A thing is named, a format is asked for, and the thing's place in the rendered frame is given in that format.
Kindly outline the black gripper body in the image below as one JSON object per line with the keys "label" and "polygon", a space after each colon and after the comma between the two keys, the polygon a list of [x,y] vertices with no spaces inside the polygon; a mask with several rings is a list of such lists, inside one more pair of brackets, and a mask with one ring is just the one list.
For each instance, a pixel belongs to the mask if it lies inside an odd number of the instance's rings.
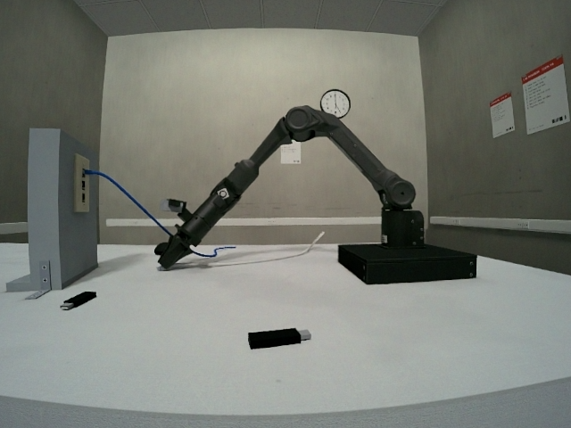
{"label": "black gripper body", "polygon": [[[192,218],[187,223],[185,222],[182,226],[176,224],[174,227],[178,230],[176,235],[180,234],[179,236],[181,236],[182,239],[187,239],[186,242],[192,244],[195,248],[211,230],[209,225],[194,213]],[[194,234],[197,235],[200,239],[197,239]]]}

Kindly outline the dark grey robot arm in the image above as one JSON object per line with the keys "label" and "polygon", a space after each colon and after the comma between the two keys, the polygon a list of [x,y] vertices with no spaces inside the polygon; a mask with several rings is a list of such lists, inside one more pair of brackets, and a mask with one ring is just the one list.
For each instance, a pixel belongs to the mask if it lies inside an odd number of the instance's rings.
{"label": "dark grey robot arm", "polygon": [[413,184],[387,169],[334,114],[309,105],[290,109],[250,159],[237,162],[194,214],[212,229],[239,202],[241,195],[258,177],[260,166],[281,145],[292,144],[291,139],[302,143],[324,136],[366,177],[384,205],[381,208],[381,243],[376,243],[376,246],[386,250],[425,249],[424,217],[421,211],[412,210],[411,206],[416,198]]}

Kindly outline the beige wall plate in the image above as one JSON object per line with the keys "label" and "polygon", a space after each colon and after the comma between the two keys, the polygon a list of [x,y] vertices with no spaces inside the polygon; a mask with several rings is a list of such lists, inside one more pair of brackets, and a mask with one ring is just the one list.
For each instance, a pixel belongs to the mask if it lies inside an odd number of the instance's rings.
{"label": "beige wall plate", "polygon": [[82,169],[89,170],[89,160],[74,153],[74,212],[89,212],[89,175],[82,175]]}

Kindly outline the black usb flash drive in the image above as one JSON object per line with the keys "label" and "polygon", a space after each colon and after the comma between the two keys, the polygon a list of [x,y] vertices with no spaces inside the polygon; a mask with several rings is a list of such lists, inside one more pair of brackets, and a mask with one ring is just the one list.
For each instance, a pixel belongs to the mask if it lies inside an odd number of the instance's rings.
{"label": "black usb flash drive", "polygon": [[305,339],[311,339],[308,329],[298,331],[296,328],[287,328],[248,333],[251,350],[299,344]]}
{"label": "black usb flash drive", "polygon": [[96,297],[96,292],[83,292],[70,299],[67,299],[60,306],[60,309],[70,309],[77,308],[82,304],[94,299]]}

